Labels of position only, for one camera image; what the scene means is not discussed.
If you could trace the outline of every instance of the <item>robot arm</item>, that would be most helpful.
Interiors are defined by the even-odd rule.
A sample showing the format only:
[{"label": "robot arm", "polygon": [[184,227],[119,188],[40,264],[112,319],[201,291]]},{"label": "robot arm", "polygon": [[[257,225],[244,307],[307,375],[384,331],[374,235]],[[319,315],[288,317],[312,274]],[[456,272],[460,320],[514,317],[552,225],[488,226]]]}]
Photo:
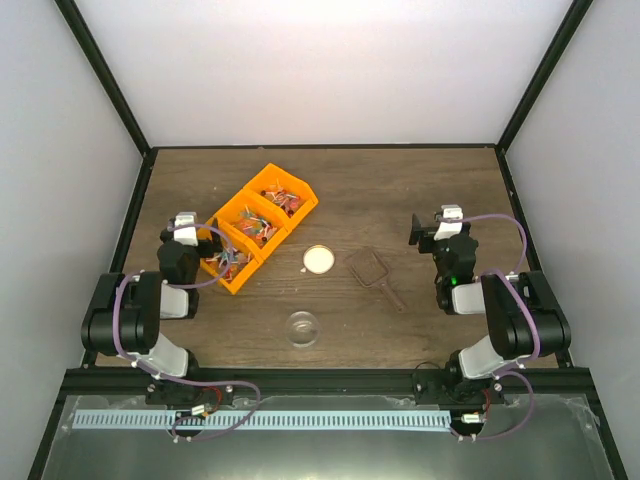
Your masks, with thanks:
[{"label": "robot arm", "polygon": [[[437,227],[423,227],[413,215],[409,244],[418,244],[420,253],[433,254],[438,305],[450,315],[485,314],[489,330],[475,345],[454,352],[448,370],[454,372],[455,382],[489,378],[533,353],[533,333],[500,278],[490,274],[478,281],[474,276],[478,242],[470,237],[470,224],[462,221],[462,209],[443,205],[435,219],[440,222]],[[460,221],[451,224],[443,219]],[[568,348],[569,324],[544,274],[533,271],[506,278],[534,320],[539,356]]]},{"label": "robot arm", "polygon": [[[171,220],[172,226],[196,223],[195,213],[183,212]],[[195,282],[201,257],[222,251],[217,235],[200,240],[196,229],[168,229],[160,235],[159,270],[142,272],[126,286],[120,306],[120,339],[126,352],[154,370],[184,377],[197,367],[193,354],[174,345],[160,333],[161,319],[193,318],[198,308],[198,292],[180,285]],[[82,344],[87,351],[117,355],[113,343],[113,306],[122,273],[100,276],[82,323]]]}]

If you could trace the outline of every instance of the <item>black metal edge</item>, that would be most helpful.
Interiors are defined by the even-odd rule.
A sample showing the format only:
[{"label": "black metal edge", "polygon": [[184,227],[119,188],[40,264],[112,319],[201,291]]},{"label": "black metal edge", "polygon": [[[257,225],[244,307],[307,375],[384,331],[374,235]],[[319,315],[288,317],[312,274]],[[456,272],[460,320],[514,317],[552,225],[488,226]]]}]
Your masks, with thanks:
[{"label": "black metal edge", "polygon": [[283,145],[197,145],[197,146],[160,146],[160,150],[251,150],[264,149],[404,149],[404,148],[495,148],[495,143],[328,143],[328,144],[283,144]]},{"label": "black metal edge", "polygon": [[44,474],[44,469],[47,466],[47,460],[49,458],[49,452],[51,451],[53,439],[56,436],[58,424],[60,423],[60,417],[62,416],[62,411],[64,410],[64,398],[62,400],[58,398],[58,400],[56,400],[53,405],[51,415],[49,415],[49,421],[47,422],[47,426],[45,427],[44,433],[42,435],[42,440],[40,441],[40,445],[38,445],[38,450],[36,450],[36,455],[33,459],[33,463],[31,464],[31,470],[29,471],[29,476],[27,477],[29,480],[38,480],[42,478],[42,475]]},{"label": "black metal edge", "polygon": [[582,22],[582,19],[589,10],[591,3],[593,3],[593,0],[573,0],[571,3],[571,6],[567,10],[567,13],[558,27],[553,40],[551,40],[547,51],[533,74],[524,95],[520,99],[518,106],[513,112],[509,123],[498,141],[498,147],[501,150],[504,150],[505,152],[509,150],[509,147],[513,143],[518,131],[524,124],[527,115],[529,115],[531,108],[540,95],[540,92],[542,92],[547,80],[549,80],[554,68],[558,64],[560,57],[562,57],[564,50],[567,48],[567,45],[569,45],[573,34],[576,32],[580,22]]},{"label": "black metal edge", "polygon": [[[156,163],[158,156],[158,149],[152,148],[148,155],[145,155],[140,164],[140,172],[136,179],[136,184],[133,188],[133,194],[131,195],[131,201],[127,208],[127,213],[124,217],[124,223],[120,230],[120,236],[118,237],[118,243],[113,254],[111,266],[109,272],[121,272],[124,268],[124,263],[129,253],[129,246],[131,245],[131,239],[136,229],[136,223],[140,216],[140,209],[144,201],[147,187],[149,186],[149,180],[151,179],[151,173],[153,172],[153,166]],[[82,357],[82,365],[92,367],[96,363],[98,355],[95,352],[84,352]]]},{"label": "black metal edge", "polygon": [[[605,449],[605,454],[616,480],[627,480],[627,472],[620,458],[620,452],[616,445],[613,433],[604,413],[598,391],[593,383],[591,372],[588,368],[554,369],[544,372],[525,370],[522,371],[534,386],[536,393],[568,394],[586,397],[589,409],[598,418],[597,430],[600,441]],[[514,377],[502,377],[500,383],[509,393],[525,394],[526,388],[519,379]]]},{"label": "black metal edge", "polygon": [[129,104],[124,98],[115,77],[111,73],[106,60],[102,56],[100,48],[98,48],[98,44],[93,38],[87,23],[84,21],[82,13],[80,13],[80,10],[78,9],[78,5],[74,0],[56,0],[56,4],[58,5],[60,13],[67,21],[71,32],[73,32],[73,35],[76,37],[76,40],[87,57],[87,60],[91,64],[91,67],[93,67],[93,71],[98,77],[98,80],[100,80],[102,87],[111,99],[111,103],[118,112],[118,115],[120,115],[120,119],[122,120],[122,123],[124,123],[129,135],[131,135],[131,139],[136,144],[136,147],[138,147],[138,150],[142,155],[148,154],[151,147],[144,137],[144,134],[142,133],[131,108],[129,108]]},{"label": "black metal edge", "polygon": [[[415,372],[415,369],[203,368],[199,377],[209,381],[251,381],[260,387],[265,396],[369,394],[412,397],[415,393]],[[433,375],[440,373],[438,370],[422,372]],[[589,369],[526,369],[521,373],[531,382],[537,394],[585,395],[589,407],[599,417],[598,434],[614,478],[628,478]],[[524,385],[517,378],[502,377],[499,381],[506,394],[526,393]],[[146,395],[147,387],[152,382],[148,374],[128,367],[67,370],[28,478],[39,479],[44,472],[68,395]],[[453,409],[451,404],[436,405]]]},{"label": "black metal edge", "polygon": [[[527,219],[525,218],[524,210],[522,209],[522,204],[520,203],[520,198],[518,197],[518,192],[516,191],[511,171],[509,170],[507,157],[500,147],[496,147],[495,151],[496,158],[498,160],[498,167],[500,168],[500,173],[504,180],[504,186],[507,189],[507,196],[509,197],[513,216],[518,222],[520,222],[520,225],[524,228],[524,233],[527,236],[527,263],[531,270],[542,270],[540,258],[538,257],[538,252],[536,251],[531,231],[529,230],[529,224],[527,224]],[[560,368],[573,367],[573,360],[571,359],[571,354],[568,349],[556,353],[556,362]]]}]

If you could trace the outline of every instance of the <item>round white disc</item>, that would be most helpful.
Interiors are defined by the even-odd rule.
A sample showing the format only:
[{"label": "round white disc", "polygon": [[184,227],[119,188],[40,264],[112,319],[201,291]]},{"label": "round white disc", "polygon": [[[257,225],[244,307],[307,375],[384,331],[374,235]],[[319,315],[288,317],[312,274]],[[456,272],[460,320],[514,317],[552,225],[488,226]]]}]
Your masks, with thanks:
[{"label": "round white disc", "polygon": [[316,245],[304,252],[302,262],[307,270],[318,275],[327,273],[333,267],[333,252],[324,245]]}]

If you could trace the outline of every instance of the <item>white cable channel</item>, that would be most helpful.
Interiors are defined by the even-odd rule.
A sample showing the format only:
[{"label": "white cable channel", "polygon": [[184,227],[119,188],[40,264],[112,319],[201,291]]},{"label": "white cable channel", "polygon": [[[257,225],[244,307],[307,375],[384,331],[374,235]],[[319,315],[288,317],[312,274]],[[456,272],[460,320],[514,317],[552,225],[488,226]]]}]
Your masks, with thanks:
[{"label": "white cable channel", "polygon": [[[77,430],[167,430],[176,421],[176,410],[78,410]],[[239,421],[244,411],[218,411],[200,419],[188,419],[177,430],[197,427],[222,430]],[[394,430],[448,432],[448,411],[258,411],[238,430]]]}]

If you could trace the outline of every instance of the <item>orange storage tray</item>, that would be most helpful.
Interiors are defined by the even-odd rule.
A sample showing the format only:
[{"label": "orange storage tray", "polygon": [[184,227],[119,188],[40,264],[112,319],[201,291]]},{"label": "orange storage tray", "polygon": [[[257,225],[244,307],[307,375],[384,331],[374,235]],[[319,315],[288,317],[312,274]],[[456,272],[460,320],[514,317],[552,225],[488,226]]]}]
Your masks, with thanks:
[{"label": "orange storage tray", "polygon": [[[252,237],[245,235],[244,232],[233,226],[242,220],[242,215],[246,212],[246,209],[260,215],[271,225],[278,228],[266,244],[259,244]],[[278,207],[251,191],[240,190],[216,212],[214,217],[230,224],[236,232],[244,237],[245,242],[251,242],[251,244],[258,249],[258,256],[263,260],[271,255],[276,247],[280,245],[289,234],[285,228],[285,220],[288,218],[287,215]]]},{"label": "orange storage tray", "polygon": [[300,200],[303,201],[300,208],[298,208],[291,218],[289,218],[289,216],[277,205],[271,202],[268,198],[265,198],[267,202],[276,207],[276,209],[282,211],[284,224],[287,230],[292,232],[293,229],[300,224],[302,219],[309,215],[311,210],[316,207],[318,204],[318,197],[313,193],[313,190],[311,190],[308,183],[294,177],[289,172],[284,171],[273,163],[268,164],[258,175],[253,177],[253,179],[245,185],[244,190],[251,190],[256,195],[260,195],[261,192],[269,190],[274,185],[280,185],[288,192],[297,195]]},{"label": "orange storage tray", "polygon": [[[261,195],[262,191],[278,184],[287,192],[297,195],[303,201],[302,205],[291,217],[275,203]],[[207,221],[207,225],[213,225],[214,219],[218,219],[218,227],[229,235],[233,246],[245,254],[251,253],[252,256],[251,261],[231,282],[220,279],[220,283],[235,295],[240,290],[240,287],[260,268],[269,255],[289,236],[302,219],[309,215],[316,205],[318,205],[318,197],[316,197],[307,183],[272,163],[263,168],[258,175],[249,181],[242,190],[235,194]],[[247,209],[278,228],[278,231],[265,244],[256,242],[254,238],[247,236],[245,232],[234,226],[243,218],[242,215]],[[198,238],[211,238],[211,232],[199,229]],[[200,262],[200,266],[210,275],[217,275],[216,270],[204,260]]]},{"label": "orange storage tray", "polygon": [[[215,217],[211,217],[207,221],[207,225],[213,225],[214,218]],[[222,230],[224,233],[226,233],[229,236],[229,238],[231,239],[231,243],[233,243],[233,246],[235,248],[240,250],[245,255],[249,253],[251,254],[251,260],[249,261],[249,263],[245,265],[245,267],[240,271],[240,273],[238,273],[231,280],[231,282],[226,281],[224,278],[221,278],[220,280],[218,280],[218,282],[222,286],[224,286],[227,290],[229,290],[231,294],[235,295],[238,292],[238,290],[240,290],[240,287],[242,287],[242,285],[244,285],[245,282],[249,280],[249,277],[251,277],[251,275],[253,275],[255,271],[262,266],[263,262],[258,257],[257,252],[251,248],[251,244],[247,243],[247,241],[244,238],[242,238],[244,235],[239,235],[237,233],[237,230],[234,227],[226,223],[224,220],[219,219],[218,229]],[[197,235],[198,235],[198,238],[201,238],[201,239],[211,239],[211,232],[204,228],[198,229]],[[213,265],[209,265],[204,260],[200,260],[200,268],[202,268],[205,272],[207,272],[212,277],[215,277],[216,275],[218,275],[218,271],[216,270],[216,268],[214,268]]]}]

